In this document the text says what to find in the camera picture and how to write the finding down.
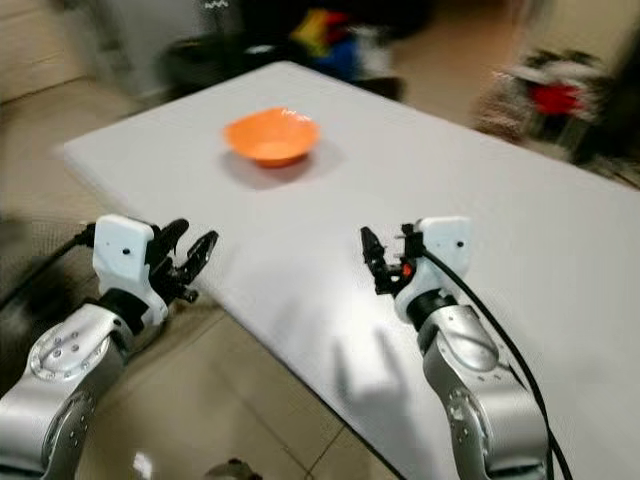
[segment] tiled floor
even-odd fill
[[[430,28],[396,49],[407,102],[461,124],[492,69],[511,55],[517,34],[495,3],[471,10],[439,11]],[[134,108],[84,80],[3,106],[1,208],[69,219],[105,212],[52,149]],[[137,452],[153,461],[154,479],[199,478],[231,457],[268,479],[394,478],[210,300],[176,309],[165,334],[103,399],[78,478],[134,478]]]

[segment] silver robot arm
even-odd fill
[[[87,302],[33,345],[24,374],[0,399],[0,479],[70,479],[100,397],[125,368],[135,336],[167,316],[209,260],[209,232],[174,267],[167,255],[187,230],[160,230],[116,215],[96,223],[93,267],[102,297]]]
[[[423,371],[446,410],[462,480],[547,478],[547,427],[532,395],[511,371],[473,307],[459,305],[457,287],[422,251],[458,275],[469,264],[468,219],[425,219],[404,225],[405,253],[387,265],[384,247],[362,229],[365,263],[376,293],[391,294],[399,318],[418,332]]]

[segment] black cable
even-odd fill
[[[51,255],[49,255],[41,264],[39,264],[33,271],[31,271],[26,278],[24,278],[15,288],[13,288],[7,295],[5,295],[2,300],[0,300],[0,311],[2,311],[7,305],[15,300],[20,294],[22,294],[37,277],[42,275],[58,259],[69,253],[71,249],[78,245],[93,247],[95,227],[95,223],[87,225],[82,232],[75,235],[71,240],[64,243]]]
[[[423,255],[429,259],[434,265],[436,265],[442,272],[449,277],[453,283],[455,283],[469,299],[478,307],[478,310],[482,313],[482,315],[486,318],[489,324],[493,327],[493,329],[498,333],[502,341],[507,345],[511,354],[516,359],[516,362],[522,369],[525,378],[527,379],[527,383],[531,388],[531,393],[533,394],[533,398],[535,399],[540,411],[542,412],[542,416],[544,418],[545,424],[547,426],[547,433],[549,436],[550,448],[547,452],[547,475],[548,478],[553,480],[553,457],[552,453],[556,454],[556,458],[558,460],[558,464],[560,465],[560,470],[562,471],[562,475],[565,480],[573,480],[573,476],[571,474],[571,470],[567,463],[567,460],[556,440],[553,432],[551,431],[551,427],[549,425],[549,417],[547,415],[547,408],[544,403],[544,398],[542,396],[542,392],[540,391],[540,387],[538,386],[538,382],[536,382],[535,377],[533,376],[533,372],[527,365],[527,362],[524,359],[522,353],[514,343],[514,341],[509,337],[507,332],[502,328],[498,320],[493,316],[491,311],[487,308],[487,306],[478,298],[478,296],[471,290],[471,288],[462,280],[456,272],[454,272],[446,263],[440,260],[436,255],[431,253],[426,247],[423,248]]]

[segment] white table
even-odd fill
[[[311,158],[267,171],[227,150],[225,124],[277,105],[320,124]],[[470,216],[468,281],[528,358],[574,477],[640,478],[638,193],[286,63],[64,154],[114,208],[186,217],[189,241],[218,230],[201,285],[411,478],[456,478],[449,430],[358,230],[399,249],[402,222]]]

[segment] plastic bowl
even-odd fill
[[[304,158],[318,140],[318,125],[284,107],[241,118],[225,128],[231,149],[261,167],[284,167]]]

